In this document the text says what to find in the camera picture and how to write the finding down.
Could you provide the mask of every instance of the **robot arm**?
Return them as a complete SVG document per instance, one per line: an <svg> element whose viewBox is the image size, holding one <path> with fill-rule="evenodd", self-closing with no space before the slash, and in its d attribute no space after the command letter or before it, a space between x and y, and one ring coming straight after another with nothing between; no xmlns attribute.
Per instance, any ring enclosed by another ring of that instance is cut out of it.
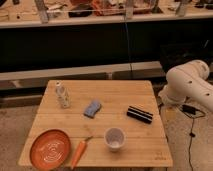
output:
<svg viewBox="0 0 213 171"><path fill-rule="evenodd" d="M162 102L167 106L180 105L190 97L213 112L213 86L205 81L209 72L201 60L173 67L166 74L168 84L159 93Z"/></svg>

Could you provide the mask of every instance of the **white cup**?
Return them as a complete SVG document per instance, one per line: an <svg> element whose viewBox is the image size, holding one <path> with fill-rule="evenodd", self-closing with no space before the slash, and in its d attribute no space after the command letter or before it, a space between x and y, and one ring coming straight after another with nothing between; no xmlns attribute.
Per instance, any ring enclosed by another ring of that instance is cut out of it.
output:
<svg viewBox="0 0 213 171"><path fill-rule="evenodd" d="M104 140L109 150L116 152L124 145L125 135L120 128L110 128L105 132Z"/></svg>

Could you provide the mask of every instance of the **speckled floor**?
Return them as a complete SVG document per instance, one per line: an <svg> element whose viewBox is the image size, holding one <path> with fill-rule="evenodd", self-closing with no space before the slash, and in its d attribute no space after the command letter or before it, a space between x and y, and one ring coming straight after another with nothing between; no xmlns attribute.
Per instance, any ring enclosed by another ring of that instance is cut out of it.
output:
<svg viewBox="0 0 213 171"><path fill-rule="evenodd" d="M21 167L17 163L38 104L25 106L23 103L22 107L13 107L7 103L11 102L3 103L0 108L0 171L33 171L32 167ZM193 102L192 104L200 108L198 104ZM196 134L191 147L194 171L213 170L213 114L205 112L206 117L196 119L193 129ZM188 147L192 120L178 109L166 109L165 107L161 109L161 116L174 161L174 167L167 170L190 171ZM165 169L156 168L153 170L163 171Z"/></svg>

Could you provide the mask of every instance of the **black cable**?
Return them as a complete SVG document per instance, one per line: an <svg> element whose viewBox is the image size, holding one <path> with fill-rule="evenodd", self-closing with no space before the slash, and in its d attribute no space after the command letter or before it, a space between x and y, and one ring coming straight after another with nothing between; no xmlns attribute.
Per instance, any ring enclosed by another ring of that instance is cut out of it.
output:
<svg viewBox="0 0 213 171"><path fill-rule="evenodd" d="M133 70L132 70L132 56L131 56L131 48L130 48L129 29L128 29L128 25L127 25L125 16L124 16L124 24L125 24L125 30L126 30L128 60L129 60L129 65L130 65L130 78L131 78L131 80L133 80L134 77L133 77Z"/></svg>
<svg viewBox="0 0 213 171"><path fill-rule="evenodd" d="M192 166L192 161L191 161L191 147L192 147L192 138L195 137L195 134L192 132L193 131L193 127L194 127L194 121L195 119L192 118L192 126L191 126L191 131L190 131L190 142L189 142L189 149L188 149L188 153L189 153L189 165L191 167L191 170L194 171L193 166Z"/></svg>
<svg viewBox="0 0 213 171"><path fill-rule="evenodd" d="M193 165L192 165L192 161L191 161L191 147L192 147L192 138L195 137L195 134L193 133L193 128L194 128L195 119L202 118L202 117L205 117L205 116L206 116L205 112L201 111L200 109L197 109L197 108L194 108L194 109L195 109L195 111L198 111L198 112L202 113L202 115L196 116L196 113L197 113L197 112L196 112L195 115L194 115L194 113L193 113L193 116L192 116L190 113L184 112L183 110L181 110L181 109L179 108L179 110L180 110L183 114L185 114L188 118L192 119L192 126L191 126L191 130L190 130L190 134L189 134L189 135L190 135L190 142L189 142L189 148L188 148L189 165L190 165L191 171L194 171L194 168L193 168Z"/></svg>

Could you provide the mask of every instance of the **carrot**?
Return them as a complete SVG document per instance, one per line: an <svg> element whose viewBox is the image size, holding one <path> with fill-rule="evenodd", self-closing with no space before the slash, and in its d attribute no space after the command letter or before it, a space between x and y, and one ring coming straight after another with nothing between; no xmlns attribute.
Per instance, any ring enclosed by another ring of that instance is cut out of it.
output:
<svg viewBox="0 0 213 171"><path fill-rule="evenodd" d="M78 161L80 160L82 154L84 153L86 147L87 147L87 141L91 139L92 137L88 137L83 141L80 141L78 144L77 149L75 150L74 156L71 160L71 169L73 170L75 166L77 165Z"/></svg>

